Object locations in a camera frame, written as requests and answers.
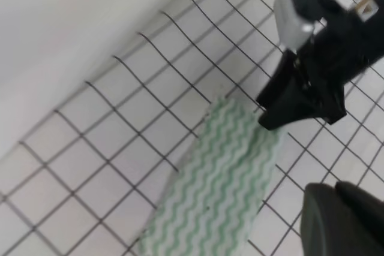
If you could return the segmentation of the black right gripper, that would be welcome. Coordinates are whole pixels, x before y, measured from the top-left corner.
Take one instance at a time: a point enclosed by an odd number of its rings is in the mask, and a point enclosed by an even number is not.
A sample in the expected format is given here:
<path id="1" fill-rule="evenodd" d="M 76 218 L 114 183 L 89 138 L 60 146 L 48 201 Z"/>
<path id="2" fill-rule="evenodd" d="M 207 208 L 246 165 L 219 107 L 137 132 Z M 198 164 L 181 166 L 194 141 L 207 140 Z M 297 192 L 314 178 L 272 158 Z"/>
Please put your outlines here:
<path id="1" fill-rule="evenodd" d="M 346 115 L 344 86 L 383 57 L 383 14 L 362 20 L 347 13 L 330 20 L 296 54 L 285 50 L 257 102 L 265 108 L 259 124 L 275 130 L 322 118 L 333 124 Z"/>

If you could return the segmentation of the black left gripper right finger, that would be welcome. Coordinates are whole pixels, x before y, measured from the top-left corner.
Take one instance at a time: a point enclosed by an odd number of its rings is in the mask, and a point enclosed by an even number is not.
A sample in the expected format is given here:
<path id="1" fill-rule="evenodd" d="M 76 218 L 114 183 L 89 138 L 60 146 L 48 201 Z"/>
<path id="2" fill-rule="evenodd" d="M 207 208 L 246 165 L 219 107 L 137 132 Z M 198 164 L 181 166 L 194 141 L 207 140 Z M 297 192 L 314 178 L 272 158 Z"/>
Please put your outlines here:
<path id="1" fill-rule="evenodd" d="M 383 201 L 350 182 L 337 182 L 335 190 L 365 229 L 383 238 Z"/>

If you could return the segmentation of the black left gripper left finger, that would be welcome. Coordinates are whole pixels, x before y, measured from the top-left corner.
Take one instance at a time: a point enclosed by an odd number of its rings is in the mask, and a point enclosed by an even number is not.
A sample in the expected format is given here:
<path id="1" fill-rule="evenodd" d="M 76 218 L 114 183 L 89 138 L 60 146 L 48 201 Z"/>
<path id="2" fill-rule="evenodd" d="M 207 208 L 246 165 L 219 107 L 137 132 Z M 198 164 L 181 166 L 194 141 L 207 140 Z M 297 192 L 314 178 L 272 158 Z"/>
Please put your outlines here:
<path id="1" fill-rule="evenodd" d="M 383 255 L 375 238 L 337 194 L 335 186 L 305 187 L 300 226 L 304 255 Z"/>

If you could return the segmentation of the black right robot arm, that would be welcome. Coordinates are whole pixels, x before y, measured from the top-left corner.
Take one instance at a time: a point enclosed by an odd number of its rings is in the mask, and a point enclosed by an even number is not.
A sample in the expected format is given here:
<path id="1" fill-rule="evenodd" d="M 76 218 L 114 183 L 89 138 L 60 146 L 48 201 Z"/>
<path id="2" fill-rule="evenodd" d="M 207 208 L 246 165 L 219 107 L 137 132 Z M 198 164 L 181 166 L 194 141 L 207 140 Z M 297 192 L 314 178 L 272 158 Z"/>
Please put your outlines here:
<path id="1" fill-rule="evenodd" d="M 309 118 L 328 124 L 346 115 L 344 87 L 383 57 L 383 0 L 345 9 L 336 0 L 275 0 L 285 47 L 257 96 L 268 130 Z"/>

